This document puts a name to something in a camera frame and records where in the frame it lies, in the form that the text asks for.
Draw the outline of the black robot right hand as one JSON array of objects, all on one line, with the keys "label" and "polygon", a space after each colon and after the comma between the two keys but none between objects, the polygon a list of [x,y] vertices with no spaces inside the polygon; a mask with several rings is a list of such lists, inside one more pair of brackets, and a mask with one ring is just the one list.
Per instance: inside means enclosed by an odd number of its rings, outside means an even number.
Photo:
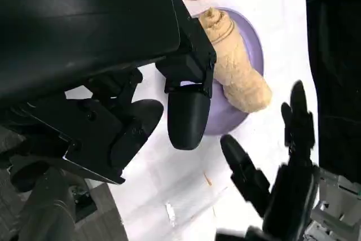
[{"label": "black robot right hand", "polygon": [[307,109],[302,81],[293,85],[290,102],[281,105],[281,115],[289,160],[279,167],[273,185],[233,136],[221,136],[221,149],[232,171],[231,180],[263,223],[261,228],[248,227],[244,236],[219,231],[216,240],[299,240],[303,236],[315,203],[320,169],[311,161],[314,121]]}]

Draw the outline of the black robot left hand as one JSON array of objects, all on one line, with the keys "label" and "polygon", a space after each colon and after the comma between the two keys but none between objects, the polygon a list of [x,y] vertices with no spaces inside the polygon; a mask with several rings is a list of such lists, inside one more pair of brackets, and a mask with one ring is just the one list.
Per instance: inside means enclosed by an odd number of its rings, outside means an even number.
[{"label": "black robot left hand", "polygon": [[1,0],[1,155],[122,184],[164,112],[193,150],[210,111],[215,50],[182,0]]}]

